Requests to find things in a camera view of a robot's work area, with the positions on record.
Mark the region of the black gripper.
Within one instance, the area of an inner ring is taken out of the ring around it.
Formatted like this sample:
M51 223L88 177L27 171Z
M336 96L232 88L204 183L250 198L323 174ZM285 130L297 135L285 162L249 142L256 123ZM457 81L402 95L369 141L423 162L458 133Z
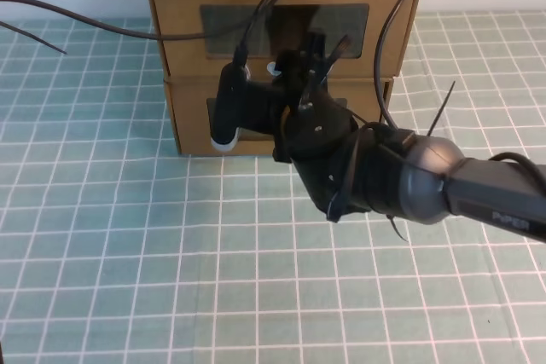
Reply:
M273 159L294 165L313 205L330 222L367 206L358 196L359 127L353 114L328 90L326 35L308 32L300 54L284 50L276 58L273 84L247 83L247 125L274 138Z

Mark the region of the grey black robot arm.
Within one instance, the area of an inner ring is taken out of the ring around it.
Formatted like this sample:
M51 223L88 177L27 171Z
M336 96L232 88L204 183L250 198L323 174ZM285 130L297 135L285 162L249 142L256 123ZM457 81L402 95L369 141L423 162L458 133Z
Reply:
M469 158L449 139L360 119L327 87L348 43L327 54L325 37L310 33L273 68L274 159L294 166L315 207L330 222L370 211L425 225L463 216L544 241L544 166L511 152Z

